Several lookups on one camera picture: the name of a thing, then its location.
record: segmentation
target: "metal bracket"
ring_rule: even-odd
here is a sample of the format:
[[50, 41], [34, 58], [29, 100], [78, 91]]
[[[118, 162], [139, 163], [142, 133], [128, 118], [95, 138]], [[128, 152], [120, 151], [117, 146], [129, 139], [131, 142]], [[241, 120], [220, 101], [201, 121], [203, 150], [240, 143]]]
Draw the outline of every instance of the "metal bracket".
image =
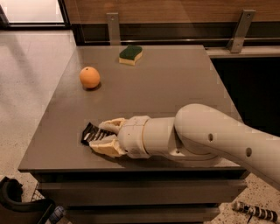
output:
[[0, 27], [8, 28], [10, 25], [8, 18], [5, 15], [5, 12], [0, 4]]
[[227, 48], [231, 53], [240, 53], [242, 51], [244, 39], [255, 13], [255, 10], [243, 10], [239, 23], [236, 26], [234, 37], [227, 44]]
[[112, 46], [119, 46], [121, 44], [119, 13], [109, 12], [107, 15], [108, 36]]

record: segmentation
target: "speckled floor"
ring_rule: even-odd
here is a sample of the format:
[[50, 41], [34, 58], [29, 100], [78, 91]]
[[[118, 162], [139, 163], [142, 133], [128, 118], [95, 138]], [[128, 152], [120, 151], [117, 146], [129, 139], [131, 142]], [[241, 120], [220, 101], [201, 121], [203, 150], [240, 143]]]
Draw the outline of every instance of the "speckled floor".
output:
[[[18, 165], [50, 101], [75, 43], [70, 31], [0, 31], [0, 179], [15, 178], [30, 201], [37, 184]], [[250, 174], [248, 188], [237, 198], [280, 212], [280, 192]], [[249, 217], [220, 205], [220, 215], [207, 224], [242, 224]], [[253, 217], [254, 223], [271, 223]]]

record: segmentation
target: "black object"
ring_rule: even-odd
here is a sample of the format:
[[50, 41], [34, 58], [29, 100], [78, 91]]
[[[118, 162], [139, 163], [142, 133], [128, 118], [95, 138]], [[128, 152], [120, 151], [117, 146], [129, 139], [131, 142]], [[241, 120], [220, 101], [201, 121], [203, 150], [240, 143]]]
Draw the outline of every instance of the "black object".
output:
[[280, 58], [213, 59], [242, 120], [280, 137]]
[[65, 210], [62, 206], [57, 206], [54, 209], [54, 212], [51, 214], [51, 216], [49, 217], [49, 221], [52, 224], [56, 224], [58, 223], [64, 216]]
[[93, 140], [102, 140], [104, 137], [114, 135], [115, 133], [100, 129], [94, 126], [91, 122], [83, 130], [80, 142], [89, 146], [89, 142]]
[[51, 199], [22, 202], [22, 185], [13, 178], [3, 178], [0, 182], [0, 219], [1, 223], [45, 224], [54, 211]]
[[240, 201], [236, 201], [232, 206], [234, 211], [250, 215], [248, 223], [250, 222], [252, 216], [256, 216], [259, 219], [266, 221], [276, 222], [278, 220], [278, 215], [276, 212], [267, 209], [262, 209], [258, 206], [247, 205]]

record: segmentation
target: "scrub pad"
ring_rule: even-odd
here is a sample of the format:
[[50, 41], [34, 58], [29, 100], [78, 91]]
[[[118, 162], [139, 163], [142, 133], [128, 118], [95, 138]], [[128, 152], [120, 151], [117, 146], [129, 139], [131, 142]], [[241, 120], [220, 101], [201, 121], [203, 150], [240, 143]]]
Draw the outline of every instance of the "scrub pad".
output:
[[128, 45], [119, 55], [119, 62], [134, 66], [142, 56], [142, 47], [138, 45]]

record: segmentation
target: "orange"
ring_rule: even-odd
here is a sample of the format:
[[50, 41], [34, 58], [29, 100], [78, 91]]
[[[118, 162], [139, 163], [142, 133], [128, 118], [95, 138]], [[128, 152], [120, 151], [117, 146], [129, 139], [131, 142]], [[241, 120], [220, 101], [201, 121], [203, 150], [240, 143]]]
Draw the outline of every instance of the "orange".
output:
[[95, 68], [86, 66], [80, 71], [80, 82], [85, 88], [95, 88], [100, 82], [100, 75]]

